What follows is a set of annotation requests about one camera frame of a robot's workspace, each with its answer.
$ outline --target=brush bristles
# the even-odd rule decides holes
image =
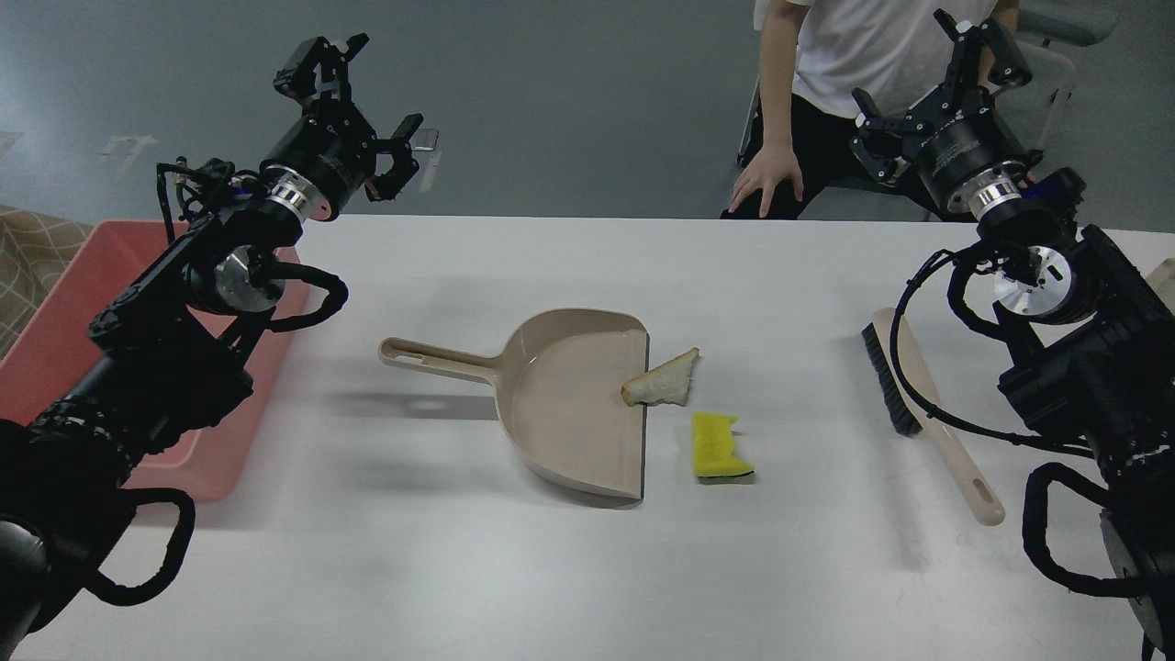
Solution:
[[[909,412],[906,400],[901,399],[900,386],[889,370],[889,362],[885,358],[881,349],[881,338],[878,337],[877,328],[872,323],[861,330],[861,338],[865,340],[865,352],[870,356],[873,371],[878,373],[878,384],[881,386],[881,396],[885,398],[885,407],[889,410],[889,423],[893,430],[902,437],[913,437],[922,431],[918,419]]]

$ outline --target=person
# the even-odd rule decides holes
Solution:
[[[953,42],[938,8],[974,25],[991,16],[1012,33],[1020,15],[1019,0],[771,0],[759,41],[763,144],[721,217],[794,218],[833,178],[868,178],[850,149],[852,90],[866,89],[894,116],[942,82]],[[992,61],[985,49],[979,80]],[[897,189],[942,220],[974,221],[941,213],[914,168]]]

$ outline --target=hand brush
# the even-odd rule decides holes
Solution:
[[[959,492],[971,507],[975,520],[985,526],[995,526],[1003,521],[1003,505],[995,492],[983,479],[967,450],[951,427],[942,421],[929,418],[920,406],[901,389],[893,375],[893,363],[889,359],[889,329],[893,325],[893,308],[884,308],[873,312],[873,322],[861,330],[865,350],[868,352],[873,370],[878,373],[881,393],[885,396],[886,409],[893,429],[904,437],[912,437],[921,431],[934,441],[942,463],[947,465]],[[898,326],[898,355],[901,357],[901,371],[906,380],[924,398],[938,406],[939,393],[931,379],[931,371],[922,360],[922,352],[914,342],[909,325],[902,318]]]

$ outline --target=white table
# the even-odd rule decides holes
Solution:
[[[1110,232],[1142,272],[1175,235]],[[300,332],[231,497],[200,507],[175,585],[120,609],[82,593],[16,659],[1133,659],[1128,606],[1069,594],[1020,541],[1023,484],[1054,460],[964,436],[1003,500],[978,525],[927,439],[889,426],[859,332],[940,223],[344,216],[302,258],[350,285]],[[986,297],[980,281],[976,299]],[[690,406],[650,410],[645,500],[616,507],[518,459],[492,392],[387,367],[398,336],[495,355],[556,306],[636,315],[652,365],[698,346]],[[1021,430],[1010,364],[949,313],[914,333],[948,410]],[[753,485],[699,485],[690,413],[740,417]],[[1093,463],[1066,458],[1090,477]],[[1058,490],[1050,542],[1109,575],[1097,510]],[[150,574],[147,513],[107,572]]]

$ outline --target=white t-shirt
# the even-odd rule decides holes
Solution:
[[[979,25],[995,0],[787,0],[808,6],[792,90],[821,110],[857,116],[867,90],[885,116],[901,114],[942,82],[954,42],[934,20],[944,8]]]

